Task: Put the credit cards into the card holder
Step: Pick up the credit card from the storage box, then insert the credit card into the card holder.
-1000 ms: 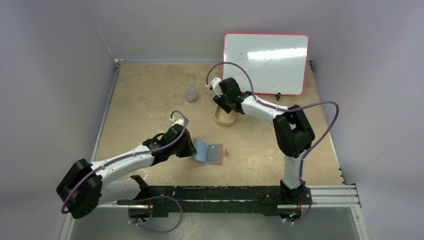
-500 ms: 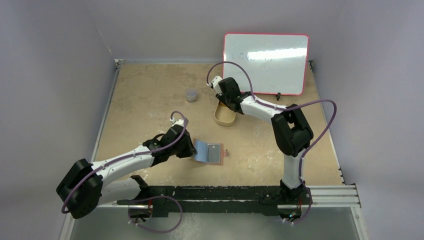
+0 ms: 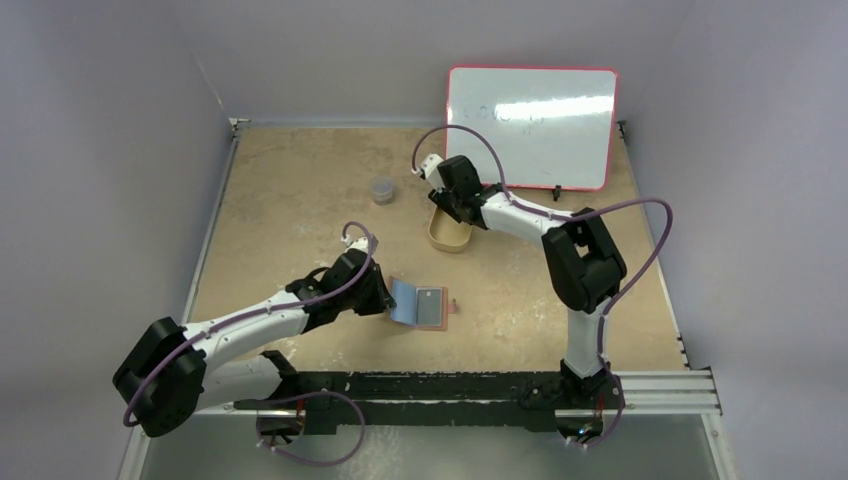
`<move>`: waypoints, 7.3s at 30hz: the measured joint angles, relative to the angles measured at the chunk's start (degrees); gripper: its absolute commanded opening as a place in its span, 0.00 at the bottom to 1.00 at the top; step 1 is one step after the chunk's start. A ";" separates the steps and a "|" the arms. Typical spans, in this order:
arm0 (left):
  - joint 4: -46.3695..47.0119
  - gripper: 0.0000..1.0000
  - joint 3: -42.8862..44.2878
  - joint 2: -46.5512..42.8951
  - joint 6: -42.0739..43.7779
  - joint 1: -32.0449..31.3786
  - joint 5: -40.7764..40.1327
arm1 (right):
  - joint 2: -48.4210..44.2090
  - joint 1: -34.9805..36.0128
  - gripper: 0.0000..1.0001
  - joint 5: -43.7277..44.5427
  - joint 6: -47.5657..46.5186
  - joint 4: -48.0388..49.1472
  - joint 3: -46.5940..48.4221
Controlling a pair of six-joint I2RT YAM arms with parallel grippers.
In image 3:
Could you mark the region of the brown leather card holder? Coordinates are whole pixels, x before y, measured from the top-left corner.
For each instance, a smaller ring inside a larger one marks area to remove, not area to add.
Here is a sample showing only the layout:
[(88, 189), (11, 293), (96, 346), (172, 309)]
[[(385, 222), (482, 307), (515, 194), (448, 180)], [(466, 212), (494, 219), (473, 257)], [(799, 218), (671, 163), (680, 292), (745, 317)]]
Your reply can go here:
[(389, 320), (398, 325), (444, 331), (449, 317), (458, 311), (457, 301), (446, 287), (418, 286), (391, 277), (389, 289), (395, 301), (395, 306), (389, 309)]

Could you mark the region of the grey credit card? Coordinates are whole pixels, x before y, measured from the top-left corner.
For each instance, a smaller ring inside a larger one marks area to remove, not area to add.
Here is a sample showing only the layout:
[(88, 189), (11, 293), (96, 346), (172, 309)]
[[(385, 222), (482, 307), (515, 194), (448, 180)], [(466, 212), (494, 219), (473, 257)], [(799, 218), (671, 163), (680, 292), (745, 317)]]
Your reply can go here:
[(418, 287), (416, 289), (415, 325), (417, 327), (441, 328), (445, 315), (446, 303), (442, 287)]

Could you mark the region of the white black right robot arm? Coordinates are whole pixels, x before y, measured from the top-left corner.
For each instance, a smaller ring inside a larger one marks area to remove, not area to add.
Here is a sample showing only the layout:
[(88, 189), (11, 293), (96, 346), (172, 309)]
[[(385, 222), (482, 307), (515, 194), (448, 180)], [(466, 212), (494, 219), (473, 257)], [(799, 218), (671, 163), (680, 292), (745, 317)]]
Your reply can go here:
[(596, 399), (611, 379), (607, 310), (627, 274), (601, 218), (590, 208), (577, 213), (545, 209), (500, 183), (485, 185), (463, 155), (444, 159), (431, 154), (411, 172), (430, 185), (430, 201), (455, 222), (509, 234), (543, 251), (552, 288), (568, 315), (561, 392), (576, 407)]

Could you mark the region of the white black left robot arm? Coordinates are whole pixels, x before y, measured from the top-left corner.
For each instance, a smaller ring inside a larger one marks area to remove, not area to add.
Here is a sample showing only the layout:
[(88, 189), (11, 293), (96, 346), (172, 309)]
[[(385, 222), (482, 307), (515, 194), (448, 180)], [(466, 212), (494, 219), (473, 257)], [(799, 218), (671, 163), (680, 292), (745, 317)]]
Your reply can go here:
[(187, 325), (170, 317), (156, 320), (113, 375), (126, 403), (122, 422), (150, 437), (165, 435), (222, 393), (215, 375), (235, 358), (328, 325), (345, 311), (372, 316), (396, 305), (379, 264), (350, 247), (331, 266), (228, 316)]

